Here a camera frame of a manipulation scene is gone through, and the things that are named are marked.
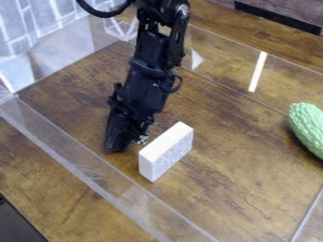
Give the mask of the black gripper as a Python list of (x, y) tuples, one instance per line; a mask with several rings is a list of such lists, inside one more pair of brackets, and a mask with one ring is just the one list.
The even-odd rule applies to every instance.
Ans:
[(129, 60), (125, 83), (117, 82), (108, 98), (110, 112), (104, 133), (106, 153), (123, 152), (131, 142), (144, 145), (153, 115), (161, 113), (169, 94), (183, 84), (183, 78), (171, 68), (149, 68), (136, 59)]

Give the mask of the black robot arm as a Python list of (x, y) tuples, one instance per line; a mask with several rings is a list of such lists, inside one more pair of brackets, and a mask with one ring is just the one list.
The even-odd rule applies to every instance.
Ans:
[(173, 70), (181, 64), (189, 23), (188, 0), (133, 0), (137, 36), (127, 80), (113, 85), (104, 150), (121, 152), (131, 142), (145, 143), (153, 116), (163, 111), (169, 94), (183, 78)]

